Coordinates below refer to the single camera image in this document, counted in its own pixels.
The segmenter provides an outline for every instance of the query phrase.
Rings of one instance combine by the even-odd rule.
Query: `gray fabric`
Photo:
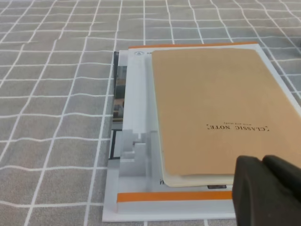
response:
[[[0,226],[102,224],[113,51],[231,41],[259,42],[301,103],[298,0],[0,1]]]

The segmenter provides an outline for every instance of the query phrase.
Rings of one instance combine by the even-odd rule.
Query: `orange stripe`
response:
[[[117,202],[228,200],[231,191],[223,192],[139,192],[118,193]]]
[[[248,42],[230,42],[230,43],[215,43],[215,44],[161,44],[161,45],[150,45],[150,46],[130,46],[128,48],[171,48],[171,47],[198,47],[198,46],[236,46],[236,45],[248,45],[258,44],[255,41]]]

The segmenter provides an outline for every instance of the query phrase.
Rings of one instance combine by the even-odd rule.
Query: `tan notebook cover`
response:
[[[300,116],[255,50],[154,51],[152,64],[169,174],[233,174],[239,155],[301,167]]]

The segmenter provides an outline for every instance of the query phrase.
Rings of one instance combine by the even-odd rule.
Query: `gray tablecloth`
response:
[[[0,225],[102,223],[112,54],[257,41],[300,103],[299,0],[0,1]]]

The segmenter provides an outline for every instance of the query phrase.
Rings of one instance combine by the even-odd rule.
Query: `stack of books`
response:
[[[301,166],[301,108],[259,44],[114,54],[109,159],[118,166],[109,161],[104,220],[233,218],[238,156]]]

